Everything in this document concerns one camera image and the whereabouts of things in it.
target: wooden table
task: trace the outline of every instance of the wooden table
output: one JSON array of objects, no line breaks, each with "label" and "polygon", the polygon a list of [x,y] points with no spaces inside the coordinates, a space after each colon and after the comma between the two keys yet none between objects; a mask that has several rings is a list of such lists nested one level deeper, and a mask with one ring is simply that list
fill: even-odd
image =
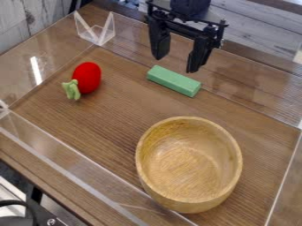
[{"label": "wooden table", "polygon": [[[89,4],[80,13],[93,25],[104,23],[108,12]],[[1,160],[88,223],[133,225],[104,200],[96,199],[98,196],[86,190],[76,177],[102,191],[105,180],[94,170],[97,166],[88,164],[92,161],[141,189],[134,148],[142,132],[164,118],[203,117],[220,124],[235,137],[244,168],[225,202],[185,218],[197,225],[264,225],[300,133],[289,125],[297,125],[300,119],[299,78],[215,50],[205,67],[197,73],[187,74],[204,83],[204,89],[189,99],[146,81],[145,72],[158,64],[184,74],[191,42],[173,36],[171,54],[157,62],[149,53],[145,25],[117,14],[114,19],[116,37],[102,48],[80,40],[69,16],[1,56],[1,70],[10,77],[1,74],[9,88],[0,92],[0,98],[9,103],[21,98],[10,105],[13,115],[9,120],[14,121],[10,130],[17,129],[18,139],[45,158],[38,158],[0,133]],[[32,53],[38,59],[45,53],[45,61],[50,62],[42,69],[46,80],[37,87],[32,72],[21,73],[25,65],[9,62],[11,57],[28,61],[34,56]],[[102,68],[104,83],[78,102],[68,101],[60,84],[69,80],[74,67],[85,61],[96,62]],[[17,83],[18,80],[25,80],[26,85]],[[60,168],[46,162],[54,162]]]}]

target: bowl rim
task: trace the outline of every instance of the bowl rim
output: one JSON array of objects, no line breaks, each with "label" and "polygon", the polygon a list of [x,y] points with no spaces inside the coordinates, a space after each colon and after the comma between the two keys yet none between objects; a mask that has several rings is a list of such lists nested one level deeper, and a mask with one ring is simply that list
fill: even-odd
[{"label": "bowl rim", "polygon": [[[172,121],[177,121],[177,120],[196,120],[196,121],[201,121],[207,124],[211,124],[212,126],[215,126],[215,128],[225,134],[225,136],[229,138],[229,142],[232,143],[233,149],[235,149],[235,153],[236,153],[236,162],[237,162],[237,167],[236,167],[236,172],[235,175],[231,179],[231,181],[228,182],[228,184],[225,185],[225,187],[220,190],[219,194],[213,197],[213,198],[200,198],[200,199],[195,199],[195,198],[179,198],[175,199],[175,197],[169,197],[168,195],[164,195],[153,186],[153,184],[150,183],[150,181],[148,180],[148,177],[145,176],[145,173],[142,171],[142,166],[141,166],[141,162],[138,161],[138,154],[141,151],[141,146],[142,146],[142,142],[145,140],[145,136],[149,134],[150,131],[153,131],[153,129],[161,125],[165,124],[168,122]],[[150,190],[158,194],[161,197],[164,197],[165,199],[169,199],[172,201],[177,201],[177,202],[183,202],[183,203],[200,203],[200,202],[208,202],[212,201],[215,199],[220,199],[220,197],[228,195],[232,191],[232,189],[236,186],[236,182],[239,180],[240,174],[241,174],[241,169],[243,169],[243,158],[241,158],[241,151],[239,148],[239,145],[236,143],[236,140],[233,139],[232,135],[229,134],[229,132],[216,123],[211,122],[209,120],[201,118],[201,117],[169,117],[161,121],[158,121],[157,123],[154,123],[144,132],[142,136],[140,137],[137,144],[136,144],[136,171],[137,171],[137,175],[140,177],[141,182],[144,182],[144,184],[150,188]]]}]

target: green block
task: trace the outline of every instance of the green block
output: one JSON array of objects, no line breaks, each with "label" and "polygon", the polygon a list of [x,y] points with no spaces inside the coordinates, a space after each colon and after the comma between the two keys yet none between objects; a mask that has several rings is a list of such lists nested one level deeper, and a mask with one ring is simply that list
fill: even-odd
[{"label": "green block", "polygon": [[196,95],[201,87],[199,81],[195,81],[157,65],[146,72],[146,79],[189,97]]}]

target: wooden bowl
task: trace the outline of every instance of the wooden bowl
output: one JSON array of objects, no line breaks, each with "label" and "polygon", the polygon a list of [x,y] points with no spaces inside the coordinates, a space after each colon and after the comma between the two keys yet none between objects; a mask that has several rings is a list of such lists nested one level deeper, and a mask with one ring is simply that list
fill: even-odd
[{"label": "wooden bowl", "polygon": [[229,133],[199,117],[156,123],[136,146],[136,170],[145,192],[165,208],[199,213],[232,192],[241,154]]}]

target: red tomato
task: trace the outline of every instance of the red tomato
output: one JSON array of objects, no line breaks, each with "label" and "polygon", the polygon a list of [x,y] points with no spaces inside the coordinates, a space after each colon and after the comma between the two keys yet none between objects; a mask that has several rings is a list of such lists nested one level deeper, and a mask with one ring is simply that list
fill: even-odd
[{"label": "red tomato", "polygon": [[90,62],[81,63],[74,68],[72,79],[77,80],[77,88],[81,94],[93,92],[101,80],[101,70],[97,64]]}]

